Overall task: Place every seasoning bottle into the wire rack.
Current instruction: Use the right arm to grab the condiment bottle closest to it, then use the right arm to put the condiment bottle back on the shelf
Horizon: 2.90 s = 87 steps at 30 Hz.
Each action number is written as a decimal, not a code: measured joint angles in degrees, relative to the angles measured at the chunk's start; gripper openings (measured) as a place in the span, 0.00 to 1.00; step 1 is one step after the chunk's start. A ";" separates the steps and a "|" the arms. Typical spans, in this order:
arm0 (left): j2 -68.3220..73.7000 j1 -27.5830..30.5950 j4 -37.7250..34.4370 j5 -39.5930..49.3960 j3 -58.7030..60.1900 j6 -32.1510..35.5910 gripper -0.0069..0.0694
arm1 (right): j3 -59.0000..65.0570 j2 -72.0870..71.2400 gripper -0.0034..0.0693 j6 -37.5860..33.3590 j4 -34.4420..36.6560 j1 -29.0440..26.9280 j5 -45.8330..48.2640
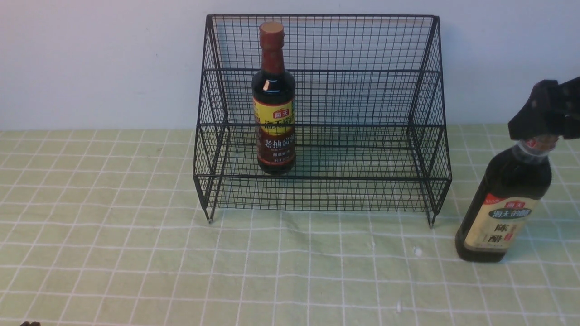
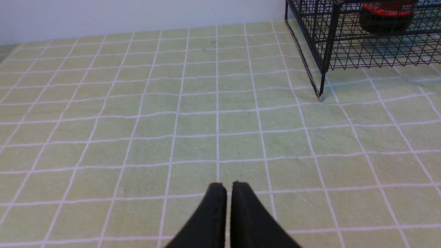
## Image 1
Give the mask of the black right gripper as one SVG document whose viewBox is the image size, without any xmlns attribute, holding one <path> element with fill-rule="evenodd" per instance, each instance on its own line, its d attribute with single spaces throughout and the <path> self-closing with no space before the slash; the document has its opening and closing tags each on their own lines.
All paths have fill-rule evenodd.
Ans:
<svg viewBox="0 0 580 326">
<path fill-rule="evenodd" d="M 541 135 L 563 139 L 580 137 L 580 78 L 559 83 L 542 80 L 531 90 L 528 100 L 508 122 L 512 140 L 528 140 Z"/>
</svg>

